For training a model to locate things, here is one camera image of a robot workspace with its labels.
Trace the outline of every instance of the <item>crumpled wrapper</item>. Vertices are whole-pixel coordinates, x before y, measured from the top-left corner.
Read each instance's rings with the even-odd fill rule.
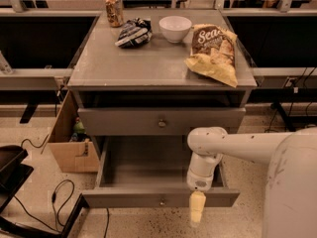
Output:
[[[116,46],[120,48],[139,47],[152,37],[151,21],[135,18],[128,20],[122,27]]]
[[[193,26],[191,56],[185,60],[190,70],[237,87],[235,44],[237,35],[212,24]]]

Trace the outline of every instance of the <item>soda can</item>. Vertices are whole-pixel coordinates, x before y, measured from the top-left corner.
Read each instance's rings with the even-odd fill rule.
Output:
[[[111,27],[118,28],[123,25],[123,12],[121,0],[106,0],[108,22]]]

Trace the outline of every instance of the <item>yellow object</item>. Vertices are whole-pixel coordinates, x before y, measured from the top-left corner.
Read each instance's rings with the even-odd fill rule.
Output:
[[[194,191],[189,198],[190,224],[197,227],[200,224],[202,212],[204,210],[206,196],[201,191]]]

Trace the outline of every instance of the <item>brown cardboard box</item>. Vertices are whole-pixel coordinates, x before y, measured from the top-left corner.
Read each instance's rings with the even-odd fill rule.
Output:
[[[69,142],[77,109],[69,91],[58,112],[48,145],[62,172],[98,172],[99,159],[92,142]]]

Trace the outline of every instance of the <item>white bowl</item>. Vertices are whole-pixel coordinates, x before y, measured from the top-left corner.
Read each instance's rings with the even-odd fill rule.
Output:
[[[158,23],[163,36],[171,43],[181,42],[192,26],[190,20],[180,16],[164,17]]]

